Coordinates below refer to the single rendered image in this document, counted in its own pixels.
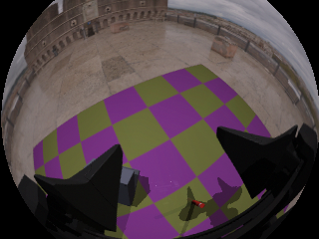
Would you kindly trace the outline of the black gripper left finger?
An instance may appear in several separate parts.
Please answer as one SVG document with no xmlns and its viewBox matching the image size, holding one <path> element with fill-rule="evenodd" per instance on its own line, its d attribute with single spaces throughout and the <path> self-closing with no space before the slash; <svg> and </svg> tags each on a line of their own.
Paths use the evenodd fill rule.
<svg viewBox="0 0 319 239">
<path fill-rule="evenodd" d="M 115 144 L 71 178 L 33 176 L 47 194 L 68 203 L 85 218 L 103 226 L 104 230 L 116 232 L 123 156 L 121 145 Z"/>
</svg>

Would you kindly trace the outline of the red cylindrical peg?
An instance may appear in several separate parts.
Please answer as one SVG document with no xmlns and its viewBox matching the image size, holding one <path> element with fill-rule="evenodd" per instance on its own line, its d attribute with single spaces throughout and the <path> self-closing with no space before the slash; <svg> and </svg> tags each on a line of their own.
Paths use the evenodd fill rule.
<svg viewBox="0 0 319 239">
<path fill-rule="evenodd" d="M 204 207 L 204 203 L 200 203 L 200 202 L 196 202 L 196 200 L 191 200 L 191 203 L 192 204 L 196 204 L 196 206 L 199 206 L 200 208 L 203 208 Z"/>
</svg>

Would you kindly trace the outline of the dark grey sloped panel with hole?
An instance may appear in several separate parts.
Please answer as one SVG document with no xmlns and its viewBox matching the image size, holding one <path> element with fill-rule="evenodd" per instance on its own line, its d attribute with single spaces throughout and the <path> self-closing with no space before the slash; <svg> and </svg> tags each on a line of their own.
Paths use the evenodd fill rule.
<svg viewBox="0 0 319 239">
<path fill-rule="evenodd" d="M 117 202 L 132 206 L 133 199 L 136 195 L 136 184 L 139 182 L 140 171 L 135 168 L 123 167 L 121 174 L 119 200 Z"/>
</svg>

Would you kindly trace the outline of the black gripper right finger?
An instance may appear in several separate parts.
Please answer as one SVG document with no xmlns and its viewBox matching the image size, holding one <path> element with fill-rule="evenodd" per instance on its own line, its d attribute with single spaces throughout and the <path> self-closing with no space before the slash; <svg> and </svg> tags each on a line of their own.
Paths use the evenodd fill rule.
<svg viewBox="0 0 319 239">
<path fill-rule="evenodd" d="M 251 199 L 266 188 L 264 184 L 274 174 L 288 143 L 294 139 L 296 130 L 298 130 L 298 124 L 289 128 L 283 135 L 270 138 L 270 136 L 254 135 L 252 132 L 234 130 L 230 127 L 216 128 L 216 139 L 234 163 L 232 166 L 238 171 Z"/>
</svg>

